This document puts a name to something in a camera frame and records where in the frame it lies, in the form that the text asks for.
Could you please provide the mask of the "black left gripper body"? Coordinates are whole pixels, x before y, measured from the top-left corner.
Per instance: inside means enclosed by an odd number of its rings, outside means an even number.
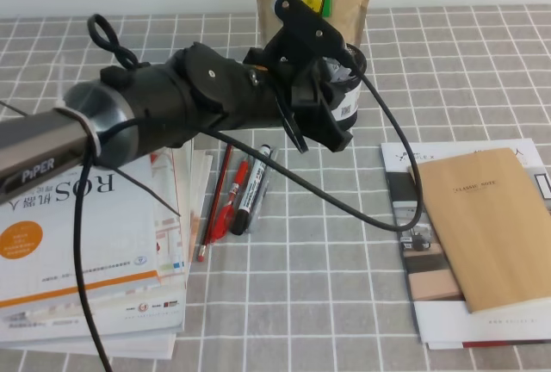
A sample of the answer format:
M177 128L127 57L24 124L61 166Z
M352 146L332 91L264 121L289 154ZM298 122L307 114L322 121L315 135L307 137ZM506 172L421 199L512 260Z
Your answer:
M243 60L258 85L245 104L242 128L282 127L286 131L332 131L332 89L322 76L319 59L310 53L283 54L252 47Z

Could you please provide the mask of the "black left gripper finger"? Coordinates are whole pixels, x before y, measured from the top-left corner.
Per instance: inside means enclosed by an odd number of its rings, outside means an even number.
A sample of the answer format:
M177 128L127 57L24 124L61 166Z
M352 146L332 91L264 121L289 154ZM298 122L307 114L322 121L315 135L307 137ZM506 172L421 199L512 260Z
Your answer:
M352 140L352 135L344 131L335 120L325 95L322 91L319 94L319 106L317 110L317 141L328 148L331 152L341 152Z
M276 97L276 104L282 117L282 126L287 136L291 139L294 146L299 152L307 152L309 150L305 138L300 130L298 120L295 117L294 111L284 96Z

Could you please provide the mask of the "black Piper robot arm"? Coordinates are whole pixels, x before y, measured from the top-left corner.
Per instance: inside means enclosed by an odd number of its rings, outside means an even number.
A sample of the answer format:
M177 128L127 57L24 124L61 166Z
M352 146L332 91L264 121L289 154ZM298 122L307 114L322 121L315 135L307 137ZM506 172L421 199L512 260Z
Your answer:
M333 115L343 96L309 51L252 48L237 62L195 43L163 64L112 65L60 106L2 122L1 198L81 164L86 152L119 167L204 131L282 127L301 151L314 140L341 152L351 139Z

